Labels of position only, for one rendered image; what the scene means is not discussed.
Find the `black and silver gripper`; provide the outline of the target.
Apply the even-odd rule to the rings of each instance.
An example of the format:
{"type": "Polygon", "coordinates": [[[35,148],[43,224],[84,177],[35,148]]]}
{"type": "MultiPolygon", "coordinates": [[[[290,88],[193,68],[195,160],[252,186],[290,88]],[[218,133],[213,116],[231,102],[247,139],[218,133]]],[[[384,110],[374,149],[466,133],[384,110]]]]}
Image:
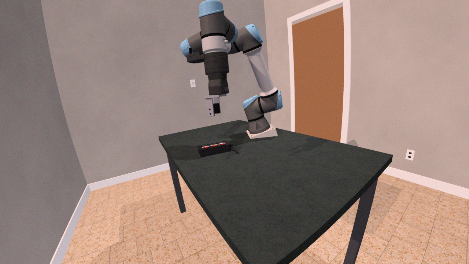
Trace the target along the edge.
{"type": "Polygon", "coordinates": [[[227,73],[229,73],[227,46],[224,36],[209,36],[202,39],[202,52],[192,53],[189,48],[187,62],[204,62],[206,75],[209,78],[209,96],[205,96],[207,116],[214,117],[221,113],[219,97],[229,93],[227,73]]]}

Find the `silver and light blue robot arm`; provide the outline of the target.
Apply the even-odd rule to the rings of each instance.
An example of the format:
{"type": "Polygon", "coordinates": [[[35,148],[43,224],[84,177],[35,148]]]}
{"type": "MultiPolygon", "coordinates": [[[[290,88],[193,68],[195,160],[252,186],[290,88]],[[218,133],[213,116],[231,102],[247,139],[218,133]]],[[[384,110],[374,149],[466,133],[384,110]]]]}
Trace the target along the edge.
{"type": "Polygon", "coordinates": [[[202,39],[209,36],[224,36],[228,40],[228,55],[243,51],[247,55],[260,88],[260,97],[251,97],[243,102],[248,119],[250,134],[262,133],[270,128],[264,113],[280,110],[283,107],[281,92],[273,86],[271,76],[265,64],[261,48],[262,36],[255,25],[247,25],[241,29],[224,16],[223,4],[218,0],[206,0],[199,5],[200,32],[184,40],[180,47],[183,55],[203,52],[202,39]],[[226,33],[225,33],[226,32],[226,33]]]}

